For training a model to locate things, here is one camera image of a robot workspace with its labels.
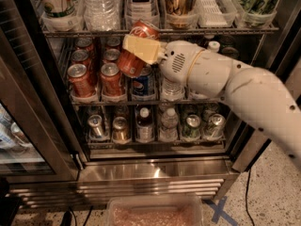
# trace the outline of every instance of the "speckled floor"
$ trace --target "speckled floor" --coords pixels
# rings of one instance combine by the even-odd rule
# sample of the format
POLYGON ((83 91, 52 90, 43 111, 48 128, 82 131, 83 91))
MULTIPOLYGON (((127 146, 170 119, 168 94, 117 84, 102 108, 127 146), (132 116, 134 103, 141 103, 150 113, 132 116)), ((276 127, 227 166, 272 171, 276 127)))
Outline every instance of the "speckled floor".
MULTIPOLYGON (((204 202, 204 225, 252 225, 246 213, 246 182, 242 173, 223 200, 204 202)), ((248 190, 248 211, 256 226, 301 225, 301 170, 272 143, 253 166, 248 190)), ((59 226, 61 209, 20 210, 13 226, 59 226)), ((77 225, 83 225, 87 210, 74 211, 77 225)), ((103 226, 105 211, 95 208, 87 226, 103 226)))

